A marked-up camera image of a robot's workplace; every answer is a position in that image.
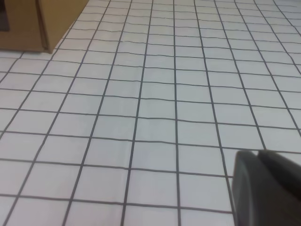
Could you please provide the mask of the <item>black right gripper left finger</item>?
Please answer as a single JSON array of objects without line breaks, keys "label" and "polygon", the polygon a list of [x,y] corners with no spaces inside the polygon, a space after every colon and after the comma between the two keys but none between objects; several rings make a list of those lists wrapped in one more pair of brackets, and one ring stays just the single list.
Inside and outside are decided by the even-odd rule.
[{"label": "black right gripper left finger", "polygon": [[232,194],[235,218],[240,226],[268,226],[262,198],[269,175],[258,154],[239,151],[235,158]]}]

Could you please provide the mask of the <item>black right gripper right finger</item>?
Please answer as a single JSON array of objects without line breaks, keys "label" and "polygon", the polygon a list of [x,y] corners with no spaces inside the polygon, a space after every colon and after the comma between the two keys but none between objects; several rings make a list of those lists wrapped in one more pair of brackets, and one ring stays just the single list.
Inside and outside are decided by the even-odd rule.
[{"label": "black right gripper right finger", "polygon": [[258,158],[268,171],[268,188],[262,201],[269,226],[299,226],[301,224],[301,167],[291,160],[260,151]]}]

